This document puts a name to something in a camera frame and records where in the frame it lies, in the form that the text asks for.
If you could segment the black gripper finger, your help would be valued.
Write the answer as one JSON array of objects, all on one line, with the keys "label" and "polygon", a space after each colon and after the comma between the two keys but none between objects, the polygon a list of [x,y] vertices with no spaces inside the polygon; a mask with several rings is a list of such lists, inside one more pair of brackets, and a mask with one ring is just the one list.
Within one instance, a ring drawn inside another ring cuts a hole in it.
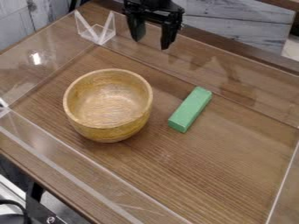
[{"label": "black gripper finger", "polygon": [[145,20],[137,14],[129,13],[127,15],[127,24],[132,39],[139,41],[145,35]]},{"label": "black gripper finger", "polygon": [[176,39],[177,31],[181,29],[181,22],[180,21],[164,21],[161,25],[163,34],[161,34],[161,49],[165,50],[171,43]]}]

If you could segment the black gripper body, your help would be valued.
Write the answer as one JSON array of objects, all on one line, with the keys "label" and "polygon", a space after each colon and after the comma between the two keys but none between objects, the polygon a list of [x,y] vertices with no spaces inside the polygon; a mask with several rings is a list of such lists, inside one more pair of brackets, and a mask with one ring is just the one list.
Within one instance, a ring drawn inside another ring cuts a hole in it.
[{"label": "black gripper body", "polygon": [[179,25],[183,22],[184,8],[172,0],[124,0],[123,12],[131,25],[151,21]]}]

